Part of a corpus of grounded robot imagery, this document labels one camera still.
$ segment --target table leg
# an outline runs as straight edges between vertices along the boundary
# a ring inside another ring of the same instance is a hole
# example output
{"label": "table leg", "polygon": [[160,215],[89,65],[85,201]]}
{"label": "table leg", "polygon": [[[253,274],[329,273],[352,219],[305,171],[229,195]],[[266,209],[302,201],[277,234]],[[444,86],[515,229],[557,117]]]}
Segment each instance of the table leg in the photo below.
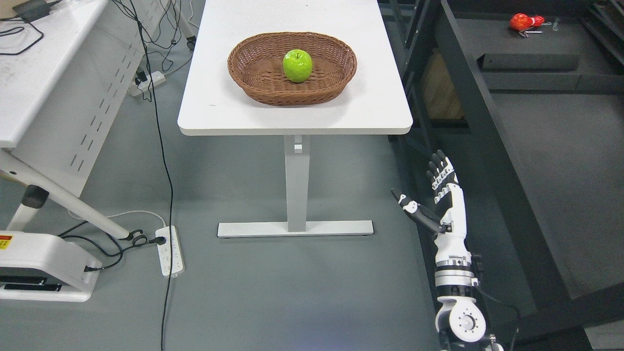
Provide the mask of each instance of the table leg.
{"label": "table leg", "polygon": [[310,178],[310,136],[284,136],[289,232],[305,232]]}
{"label": "table leg", "polygon": [[371,220],[307,221],[310,136],[284,136],[284,148],[288,221],[219,223],[218,237],[370,235],[373,233]]}

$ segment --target white tabletop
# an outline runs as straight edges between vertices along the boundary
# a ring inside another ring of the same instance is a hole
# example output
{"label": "white tabletop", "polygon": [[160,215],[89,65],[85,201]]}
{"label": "white tabletop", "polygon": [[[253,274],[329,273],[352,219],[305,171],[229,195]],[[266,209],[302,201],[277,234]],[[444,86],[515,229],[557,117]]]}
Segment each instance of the white tabletop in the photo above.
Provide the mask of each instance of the white tabletop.
{"label": "white tabletop", "polygon": [[[263,32],[318,32],[349,45],[355,76],[337,98],[311,106],[256,102],[228,73],[227,58]],[[412,125],[377,0],[211,0],[182,99],[186,135],[404,134]]]}
{"label": "white tabletop", "polygon": [[[17,146],[106,4],[63,0],[33,22],[45,35],[41,41],[18,56],[0,56],[0,147]],[[0,31],[17,25],[26,30],[0,38],[0,52],[19,52],[37,38],[18,22],[0,22]]]}

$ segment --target electrical outlet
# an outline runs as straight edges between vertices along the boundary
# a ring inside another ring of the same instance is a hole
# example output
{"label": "electrical outlet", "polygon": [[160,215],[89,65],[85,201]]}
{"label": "electrical outlet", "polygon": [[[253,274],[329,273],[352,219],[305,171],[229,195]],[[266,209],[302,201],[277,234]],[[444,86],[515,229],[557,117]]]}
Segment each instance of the electrical outlet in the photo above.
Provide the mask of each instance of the electrical outlet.
{"label": "electrical outlet", "polygon": [[160,259],[160,270],[165,277],[169,275],[169,267],[171,264],[173,247],[173,269],[171,270],[171,277],[176,278],[178,274],[184,272],[184,261],[182,260],[182,251],[180,250],[180,243],[178,242],[178,232],[174,226],[171,226],[171,243],[169,242],[169,227],[160,228],[156,230],[156,237],[165,238],[166,242],[158,247],[158,258]]}

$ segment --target brown woven basket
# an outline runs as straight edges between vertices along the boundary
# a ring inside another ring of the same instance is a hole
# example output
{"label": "brown woven basket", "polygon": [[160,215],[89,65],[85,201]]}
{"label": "brown woven basket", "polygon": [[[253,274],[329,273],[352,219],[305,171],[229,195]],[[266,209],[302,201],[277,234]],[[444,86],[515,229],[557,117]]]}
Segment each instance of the brown woven basket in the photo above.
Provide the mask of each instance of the brown woven basket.
{"label": "brown woven basket", "polygon": [[[289,81],[282,68],[292,49],[306,51],[314,68],[302,83]],[[239,43],[228,57],[232,79],[252,99],[275,106],[312,105],[334,99],[355,74],[353,50],[342,41],[313,32],[263,33]]]}

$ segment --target warning label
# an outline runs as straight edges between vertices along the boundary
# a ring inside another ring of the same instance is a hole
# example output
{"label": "warning label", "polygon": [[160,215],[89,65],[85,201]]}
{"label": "warning label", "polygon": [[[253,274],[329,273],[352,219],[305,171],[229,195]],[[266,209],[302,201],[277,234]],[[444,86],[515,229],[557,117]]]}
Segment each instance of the warning label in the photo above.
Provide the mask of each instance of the warning label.
{"label": "warning label", "polygon": [[13,235],[0,235],[0,250],[6,249],[11,243],[11,239],[13,239]]}

